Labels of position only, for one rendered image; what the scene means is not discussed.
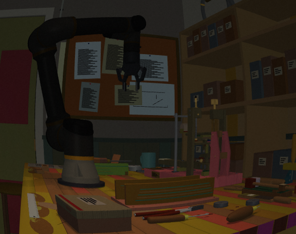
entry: door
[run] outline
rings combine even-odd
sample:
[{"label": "door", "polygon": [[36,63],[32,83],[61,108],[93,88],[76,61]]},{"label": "door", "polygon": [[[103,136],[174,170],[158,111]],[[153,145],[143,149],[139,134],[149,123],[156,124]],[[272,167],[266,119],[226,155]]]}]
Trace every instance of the door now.
[{"label": "door", "polygon": [[[37,62],[27,42],[44,20],[45,16],[0,19],[0,179],[22,181],[24,163],[36,163]],[[3,228],[0,196],[0,233]]]}]

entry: stool seat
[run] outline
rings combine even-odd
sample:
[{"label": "stool seat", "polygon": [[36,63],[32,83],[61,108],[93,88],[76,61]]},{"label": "stool seat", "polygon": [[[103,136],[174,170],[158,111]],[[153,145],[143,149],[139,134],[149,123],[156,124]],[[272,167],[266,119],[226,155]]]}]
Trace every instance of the stool seat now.
[{"label": "stool seat", "polygon": [[22,191],[22,184],[0,182],[1,194],[21,196],[21,191]]}]

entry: bulletin board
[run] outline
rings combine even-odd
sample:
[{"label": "bulletin board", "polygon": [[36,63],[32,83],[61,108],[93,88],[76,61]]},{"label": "bulletin board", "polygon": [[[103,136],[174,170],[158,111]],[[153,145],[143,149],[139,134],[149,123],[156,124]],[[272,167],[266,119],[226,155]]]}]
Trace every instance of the bulletin board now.
[{"label": "bulletin board", "polygon": [[[130,115],[130,106],[115,105],[115,85],[122,85],[117,74],[103,74],[103,53],[105,49],[105,37],[102,34],[75,36],[67,40],[65,63],[63,72],[62,97],[65,110],[71,118],[80,119],[109,119],[109,120],[144,120],[144,121],[175,121],[174,113],[170,116],[163,115]],[[77,42],[101,42],[101,78],[97,79],[74,79],[75,45]],[[141,34],[140,54],[167,56],[168,82],[141,81],[143,83],[174,84],[175,113],[181,114],[181,80],[179,64],[179,44],[177,38],[156,35]],[[81,83],[99,83],[99,99],[97,112],[79,110]],[[136,82],[129,76],[126,85]]]}]

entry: brown binder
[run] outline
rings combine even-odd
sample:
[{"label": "brown binder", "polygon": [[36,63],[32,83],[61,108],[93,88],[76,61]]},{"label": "brown binder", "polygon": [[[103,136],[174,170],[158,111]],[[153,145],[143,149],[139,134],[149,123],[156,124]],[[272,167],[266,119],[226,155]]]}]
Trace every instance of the brown binder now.
[{"label": "brown binder", "polygon": [[220,83],[222,81],[213,81],[203,85],[203,106],[209,107],[211,99],[218,99],[218,104],[221,104]]},{"label": "brown binder", "polygon": [[197,28],[193,30],[193,51],[194,55],[201,53],[201,39],[200,39],[200,29]]},{"label": "brown binder", "polygon": [[285,57],[271,60],[274,72],[274,90],[275,96],[288,94],[288,77],[286,74]]},{"label": "brown binder", "polygon": [[224,27],[224,20],[221,19],[216,22],[216,31],[217,31],[217,41],[218,45],[223,45],[226,43],[226,34]]},{"label": "brown binder", "polygon": [[221,105],[244,101],[243,80],[233,79],[220,83]]},{"label": "brown binder", "polygon": [[200,34],[201,34],[201,52],[204,52],[210,49],[207,25],[200,27]]},{"label": "brown binder", "polygon": [[224,28],[226,42],[238,39],[237,21],[234,15],[229,15],[224,18]]},{"label": "brown binder", "polygon": [[193,35],[187,37],[187,53],[188,53],[188,57],[195,55],[195,52],[193,49]]},{"label": "brown binder", "polygon": [[263,72],[264,98],[273,97],[274,91],[274,71],[271,60],[276,59],[274,56],[266,56],[260,59]]},{"label": "brown binder", "polygon": [[284,52],[289,94],[296,93],[296,48]]}]

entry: teal mug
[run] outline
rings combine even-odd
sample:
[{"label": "teal mug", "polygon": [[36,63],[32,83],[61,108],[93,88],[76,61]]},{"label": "teal mug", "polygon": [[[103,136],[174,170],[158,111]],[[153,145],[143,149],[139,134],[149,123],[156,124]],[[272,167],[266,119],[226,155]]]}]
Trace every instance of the teal mug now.
[{"label": "teal mug", "polygon": [[156,153],[142,153],[140,163],[142,164],[142,168],[156,167]]}]

